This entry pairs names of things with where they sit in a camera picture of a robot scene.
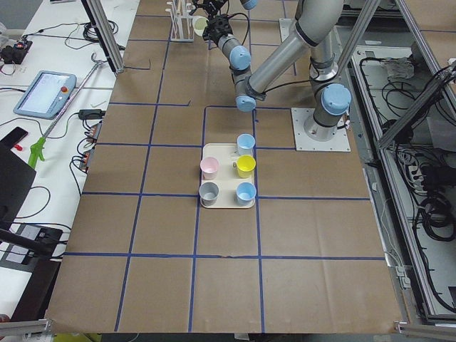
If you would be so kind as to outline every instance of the phone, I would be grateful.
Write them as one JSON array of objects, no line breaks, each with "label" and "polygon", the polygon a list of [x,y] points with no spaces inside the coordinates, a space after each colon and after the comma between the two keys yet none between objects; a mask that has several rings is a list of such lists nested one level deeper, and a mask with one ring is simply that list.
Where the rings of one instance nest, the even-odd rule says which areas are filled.
[{"label": "phone", "polygon": [[19,141],[25,138],[29,132],[26,130],[16,127],[10,133],[8,133],[4,138],[0,140],[0,143],[5,145],[7,148],[11,149],[17,144]]}]

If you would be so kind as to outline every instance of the cardboard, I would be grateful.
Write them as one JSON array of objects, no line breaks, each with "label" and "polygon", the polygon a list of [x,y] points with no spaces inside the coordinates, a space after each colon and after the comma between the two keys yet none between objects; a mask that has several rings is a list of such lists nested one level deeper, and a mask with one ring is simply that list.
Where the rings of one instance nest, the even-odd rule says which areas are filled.
[{"label": "cardboard", "polygon": [[201,145],[204,108],[159,106],[152,142],[168,145]]},{"label": "cardboard", "polygon": [[264,260],[263,277],[272,333],[392,333],[400,319],[384,261]]},{"label": "cardboard", "polygon": [[289,109],[258,109],[256,145],[294,148],[293,125]]},{"label": "cardboard", "polygon": [[[137,196],[83,195],[66,251],[128,252],[137,206]],[[108,216],[106,212],[118,214]]]},{"label": "cardboard", "polygon": [[261,199],[260,207],[264,255],[383,256],[370,202]]},{"label": "cardboard", "polygon": [[84,191],[138,193],[146,154],[143,146],[97,146]]},{"label": "cardboard", "polygon": [[406,0],[420,30],[456,31],[456,2],[453,0]]},{"label": "cardboard", "polygon": [[191,279],[190,259],[132,258],[120,330],[187,331]]},{"label": "cardboard", "polygon": [[440,67],[448,66],[448,60],[456,58],[456,33],[423,32],[423,36]]},{"label": "cardboard", "polygon": [[52,329],[113,331],[126,261],[125,257],[65,256],[46,313],[53,320]]},{"label": "cardboard", "polygon": [[[268,20],[295,5],[251,12],[254,68],[275,49],[261,44],[279,43]],[[287,108],[314,106],[309,85],[239,112],[217,48],[156,41],[165,7],[140,2],[125,52],[135,68],[115,84],[48,310],[55,331],[391,332],[400,312],[353,134],[350,153],[295,151]],[[235,21],[239,39],[244,29]],[[306,55],[275,84],[308,71]],[[202,146],[241,133],[256,137],[256,204],[201,207]]]},{"label": "cardboard", "polygon": [[98,143],[148,144],[155,106],[110,105]]},{"label": "cardboard", "polygon": [[193,331],[260,332],[258,272],[256,260],[198,260]]},{"label": "cardboard", "polygon": [[368,198],[353,136],[349,137],[350,153],[257,150],[259,194]]},{"label": "cardboard", "polygon": [[153,147],[149,155],[144,192],[196,195],[200,160],[199,147]]},{"label": "cardboard", "polygon": [[[133,252],[192,254],[196,206],[196,198],[143,197]],[[170,215],[170,210],[178,214]]]}]

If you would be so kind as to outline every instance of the pink cup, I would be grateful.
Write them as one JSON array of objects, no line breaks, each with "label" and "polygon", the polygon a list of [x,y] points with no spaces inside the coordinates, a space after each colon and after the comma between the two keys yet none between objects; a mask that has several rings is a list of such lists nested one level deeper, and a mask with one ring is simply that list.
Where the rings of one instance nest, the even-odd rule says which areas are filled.
[{"label": "pink cup", "polygon": [[219,171],[219,161],[214,157],[206,157],[199,164],[205,180],[213,180]]}]

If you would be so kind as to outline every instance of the gray cup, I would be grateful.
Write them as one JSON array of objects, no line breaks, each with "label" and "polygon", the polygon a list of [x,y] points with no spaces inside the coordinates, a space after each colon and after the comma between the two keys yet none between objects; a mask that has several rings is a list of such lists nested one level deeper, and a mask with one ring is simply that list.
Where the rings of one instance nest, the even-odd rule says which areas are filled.
[{"label": "gray cup", "polygon": [[213,205],[219,196],[219,187],[213,182],[206,182],[199,187],[199,198],[205,207]]}]

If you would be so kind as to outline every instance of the green grabber tool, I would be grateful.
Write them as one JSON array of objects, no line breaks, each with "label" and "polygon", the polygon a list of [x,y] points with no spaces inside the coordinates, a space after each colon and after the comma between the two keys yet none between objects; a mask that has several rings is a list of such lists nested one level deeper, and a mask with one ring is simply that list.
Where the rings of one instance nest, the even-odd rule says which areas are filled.
[{"label": "green grabber tool", "polygon": [[28,159],[28,165],[31,168],[36,167],[36,163],[38,162],[38,158],[40,158],[41,161],[44,161],[44,156],[43,156],[43,149],[44,149],[44,143],[46,142],[46,138],[51,134],[52,130],[55,128],[57,125],[58,121],[65,115],[66,110],[70,106],[71,102],[73,102],[74,98],[78,95],[78,93],[81,91],[81,89],[84,87],[84,85],[87,83],[88,79],[95,73],[95,71],[103,64],[105,63],[104,61],[101,60],[95,60],[95,54],[92,54],[91,57],[92,61],[95,63],[95,65],[92,67],[92,69],[88,72],[87,76],[83,79],[81,82],[81,85],[79,88],[75,89],[68,100],[66,101],[65,105],[60,109],[60,112],[58,112],[58,115],[56,118],[53,120],[53,122],[49,125],[48,129],[45,131],[45,133],[38,139],[37,142],[35,142],[31,147],[30,147],[30,158]]}]

